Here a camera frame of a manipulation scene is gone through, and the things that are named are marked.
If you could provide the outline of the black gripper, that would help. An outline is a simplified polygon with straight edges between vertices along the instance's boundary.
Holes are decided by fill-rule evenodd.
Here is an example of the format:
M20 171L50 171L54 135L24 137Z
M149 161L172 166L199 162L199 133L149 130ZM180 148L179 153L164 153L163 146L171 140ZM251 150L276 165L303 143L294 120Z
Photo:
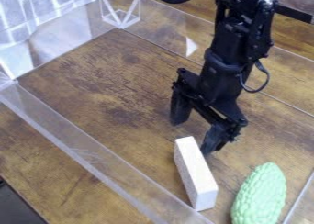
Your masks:
M204 52L204 64L200 74L179 68L177 79L172 83L171 123L184 123L195 109L208 123L213 124L205 132L201 142L201 155L219 151L228 142L234 142L247 119L236 105L236 97L243 87L238 74L246 66L227 64L211 49Z

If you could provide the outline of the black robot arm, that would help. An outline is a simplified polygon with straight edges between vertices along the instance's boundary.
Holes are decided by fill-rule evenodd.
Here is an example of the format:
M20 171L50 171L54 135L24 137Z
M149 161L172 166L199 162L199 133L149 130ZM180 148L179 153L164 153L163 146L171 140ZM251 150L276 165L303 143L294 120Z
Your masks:
M236 105L254 68L263 70L260 59L274 45L271 23L276 0L216 0L215 36L203 58L200 73L177 70L172 83L171 123L179 125L197 112L211 128L201 153L217 151L234 141L247 119Z

